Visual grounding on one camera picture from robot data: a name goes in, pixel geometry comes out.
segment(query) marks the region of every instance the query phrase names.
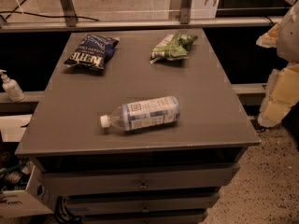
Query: blue chip bag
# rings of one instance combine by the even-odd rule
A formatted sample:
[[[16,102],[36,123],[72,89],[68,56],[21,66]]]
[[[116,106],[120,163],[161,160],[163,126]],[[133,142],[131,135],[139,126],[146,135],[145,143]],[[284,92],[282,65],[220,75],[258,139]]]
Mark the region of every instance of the blue chip bag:
[[[103,71],[105,64],[114,55],[119,41],[100,35],[85,35],[73,54],[64,62],[93,71]]]

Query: drawer handle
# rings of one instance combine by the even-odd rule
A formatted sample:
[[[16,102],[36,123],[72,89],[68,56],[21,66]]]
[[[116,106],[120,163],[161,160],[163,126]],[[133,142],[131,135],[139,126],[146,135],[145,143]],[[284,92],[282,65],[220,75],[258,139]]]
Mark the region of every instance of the drawer handle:
[[[150,212],[150,210],[146,206],[142,210],[142,213],[149,213],[149,212]]]
[[[140,184],[140,186],[139,186],[139,189],[140,190],[146,190],[148,188],[149,188],[149,186],[146,185],[145,181],[142,181],[141,184]]]

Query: plastic bottle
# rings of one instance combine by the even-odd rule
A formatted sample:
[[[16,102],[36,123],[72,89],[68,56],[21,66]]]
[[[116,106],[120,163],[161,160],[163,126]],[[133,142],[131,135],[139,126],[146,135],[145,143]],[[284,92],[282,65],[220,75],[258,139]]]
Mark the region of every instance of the plastic bottle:
[[[179,119],[180,108],[174,96],[124,104],[110,115],[100,117],[103,128],[115,127],[131,131],[149,126],[175,122]]]
[[[12,101],[21,101],[25,94],[22,92],[21,87],[16,80],[9,78],[4,74],[5,70],[0,70],[1,78],[3,80],[2,87]]]

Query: gray tabletop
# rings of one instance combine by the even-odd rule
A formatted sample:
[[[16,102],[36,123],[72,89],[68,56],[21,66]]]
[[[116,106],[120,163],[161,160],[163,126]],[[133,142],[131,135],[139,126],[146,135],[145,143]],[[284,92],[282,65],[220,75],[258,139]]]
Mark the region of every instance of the gray tabletop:
[[[151,64],[151,50],[165,35],[176,32],[198,35],[189,59]],[[120,40],[104,74],[95,76],[64,64],[86,35],[73,33],[17,155],[88,155],[260,143],[202,29],[90,34]],[[176,96],[181,107],[175,125],[134,133],[98,127],[98,115],[109,114],[121,104],[167,95]]]

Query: green chip bag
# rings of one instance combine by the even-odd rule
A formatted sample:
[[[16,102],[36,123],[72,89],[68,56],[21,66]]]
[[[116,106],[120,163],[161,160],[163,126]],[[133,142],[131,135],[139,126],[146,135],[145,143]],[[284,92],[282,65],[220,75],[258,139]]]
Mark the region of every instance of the green chip bag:
[[[193,42],[197,39],[197,35],[188,34],[168,34],[151,52],[150,63],[158,60],[167,59],[168,61],[176,61],[187,59]]]

